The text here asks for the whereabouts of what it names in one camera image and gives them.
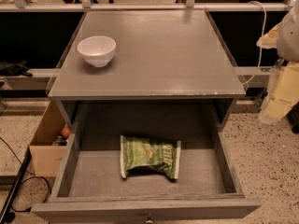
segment snack bag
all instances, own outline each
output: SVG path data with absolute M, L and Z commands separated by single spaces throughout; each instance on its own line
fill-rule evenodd
M 148 167 L 178 179 L 180 141 L 121 136 L 121 176 L 126 178 L 130 170 Z

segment cardboard box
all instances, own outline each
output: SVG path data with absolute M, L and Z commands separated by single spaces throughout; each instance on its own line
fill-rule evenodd
M 50 102 L 29 146 L 36 176 L 57 175 L 65 146 L 51 144 L 64 126 L 65 122 L 57 105 Z

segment black cable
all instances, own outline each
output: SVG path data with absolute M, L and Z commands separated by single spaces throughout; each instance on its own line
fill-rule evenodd
M 13 155 L 15 156 L 15 158 L 18 160 L 18 162 L 20 163 L 21 165 L 21 160 L 18 158 L 17 154 L 12 150 L 12 148 L 10 147 L 10 145 L 2 138 L 0 137 L 0 139 L 2 140 L 3 143 L 6 144 L 6 146 L 10 149 L 10 151 L 13 153 Z M 26 170 L 26 173 L 28 173 L 29 175 L 35 175 L 29 171 Z
M 29 181 L 29 180 L 31 180 L 31 179 L 35 179 L 35 178 L 36 178 L 36 179 L 42 179 L 42 180 L 44 180 L 44 181 L 46 182 L 46 184 L 47 184 L 47 190 L 48 190 L 48 193 L 47 193 L 45 199 L 44 199 L 43 202 L 42 202 L 42 203 L 45 203 L 45 202 L 47 201 L 47 199 L 49 198 L 50 193 L 51 193 L 50 182 L 49 182 L 45 177 L 43 177 L 43 176 L 31 176 L 31 177 L 29 177 L 29 178 L 23 180 L 23 181 L 20 183 L 20 186 L 23 185 L 25 182 L 27 182 L 27 181 Z M 16 210 L 16 209 L 11 205 L 11 209 L 12 209 L 14 212 L 16 212 L 16 213 L 24 213 L 24 212 L 30 212 L 31 207 L 29 207 L 29 208 L 27 208 L 27 209 L 24 209 L 24 210 Z

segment power cord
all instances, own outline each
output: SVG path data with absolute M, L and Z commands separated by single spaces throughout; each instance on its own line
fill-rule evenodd
M 12 154 L 15 156 L 15 158 L 18 160 L 18 162 L 20 163 L 21 165 L 21 161 L 20 159 L 18 158 L 17 154 L 12 150 L 11 146 L 2 138 L 0 137 L 0 140 L 6 144 L 6 146 L 9 148 L 9 150 L 12 152 Z M 27 179 L 23 180 L 21 183 L 20 183 L 20 186 L 23 185 L 24 183 L 28 182 L 29 180 L 31 179 L 42 179 L 45 181 L 46 185 L 47 185 L 47 195 L 45 197 L 45 199 L 43 200 L 42 203 L 45 203 L 47 201 L 47 199 L 49 198 L 50 196 L 50 193 L 51 193 L 51 188 L 50 188 L 50 182 L 43 176 L 36 176 L 35 174 L 29 172 L 26 170 L 26 173 L 28 173 L 29 175 L 33 175 L 31 177 L 28 177 Z M 31 207 L 29 208 L 26 208 L 25 210 L 16 210 L 12 205 L 11 205 L 11 209 L 14 211 L 14 212 L 17 212 L 17 213 L 22 213 L 22 212 L 30 212 L 31 210 Z
M 263 6 L 262 3 L 258 2 L 258 1 L 251 1 L 250 3 L 255 4 L 257 6 L 260 6 L 263 9 L 263 28 L 262 28 L 262 35 L 261 37 L 264 35 L 264 27 L 267 21 L 267 12 L 265 10 L 265 7 Z M 251 78 L 247 81 L 245 81 L 244 83 L 242 83 L 242 85 L 247 85 L 248 83 L 250 83 L 256 76 L 256 72 L 257 70 L 261 67 L 261 62 L 262 62 L 262 53 L 263 53 L 263 49 L 262 46 L 260 46 L 260 54 L 259 54 L 259 61 L 258 61 L 258 65 L 256 66 L 256 69 L 253 72 L 253 75 L 251 76 Z

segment white cable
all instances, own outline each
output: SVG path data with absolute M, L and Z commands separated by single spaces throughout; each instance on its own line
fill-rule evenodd
M 264 27 L 265 27 L 265 24 L 266 24 L 266 21 L 267 21 L 267 12 L 266 12 L 265 7 L 263 6 L 262 3 L 258 2 L 258 1 L 251 1 L 250 3 L 258 5 L 258 6 L 262 7 L 262 9 L 263 9 L 263 28 L 262 28 L 262 35 L 261 35 L 261 37 L 263 37 L 263 35 L 264 35 Z M 252 77 L 249 80 L 247 80 L 244 83 L 242 83 L 243 86 L 246 85 L 246 84 L 248 84 L 248 83 L 250 83 L 255 78 L 256 72 L 257 72 L 257 70 L 261 66 L 261 62 L 262 62 L 262 50 L 263 49 L 262 49 L 262 44 L 261 44 L 258 65 L 256 66 L 256 68 L 255 68 L 255 70 L 253 72 Z

